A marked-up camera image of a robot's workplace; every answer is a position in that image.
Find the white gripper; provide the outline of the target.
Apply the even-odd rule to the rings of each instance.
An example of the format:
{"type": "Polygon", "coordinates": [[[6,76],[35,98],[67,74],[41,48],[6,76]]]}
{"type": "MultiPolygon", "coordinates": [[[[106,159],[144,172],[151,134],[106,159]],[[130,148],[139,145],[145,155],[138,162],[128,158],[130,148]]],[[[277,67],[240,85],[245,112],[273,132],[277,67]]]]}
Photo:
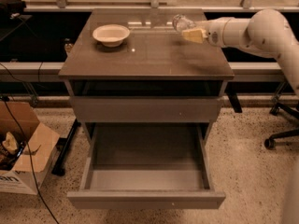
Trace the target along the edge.
{"type": "Polygon", "coordinates": [[[184,30],[182,36],[187,41],[202,44],[205,41],[211,46],[226,48],[224,30],[232,17],[222,17],[209,21],[197,21],[198,28],[184,30]]]}

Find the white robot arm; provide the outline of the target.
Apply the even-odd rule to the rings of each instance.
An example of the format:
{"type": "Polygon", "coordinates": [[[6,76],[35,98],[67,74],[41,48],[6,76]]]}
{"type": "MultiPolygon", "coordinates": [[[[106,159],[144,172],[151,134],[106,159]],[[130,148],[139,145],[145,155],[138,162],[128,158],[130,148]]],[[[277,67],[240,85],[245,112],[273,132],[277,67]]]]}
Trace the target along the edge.
{"type": "MultiPolygon", "coordinates": [[[[299,92],[299,43],[280,12],[265,9],[249,19],[218,18],[187,25],[202,29],[212,46],[274,59],[291,88],[299,92]]],[[[208,145],[213,176],[228,199],[218,211],[185,211],[180,218],[189,224],[298,224],[298,139],[280,139],[272,150],[263,147],[269,134],[294,128],[296,121],[284,112],[268,118],[261,109],[247,110],[237,120],[247,126],[243,129],[229,114],[222,113],[221,124],[230,126],[213,131],[208,145]],[[224,146],[217,150],[221,135],[224,146]]]]}

